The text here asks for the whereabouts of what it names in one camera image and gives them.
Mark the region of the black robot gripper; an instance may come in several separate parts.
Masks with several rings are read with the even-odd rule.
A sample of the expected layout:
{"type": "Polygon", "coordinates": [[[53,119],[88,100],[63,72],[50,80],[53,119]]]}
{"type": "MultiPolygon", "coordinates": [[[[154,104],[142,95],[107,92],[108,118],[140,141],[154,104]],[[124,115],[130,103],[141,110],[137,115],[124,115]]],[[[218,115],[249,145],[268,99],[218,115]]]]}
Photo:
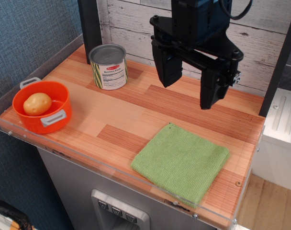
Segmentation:
{"type": "Polygon", "coordinates": [[[229,40],[230,0],[173,0],[172,16],[154,15],[150,24],[152,53],[160,82],[166,88],[182,76],[185,62],[202,71],[202,110],[225,97],[236,83],[243,52],[229,40]]]}

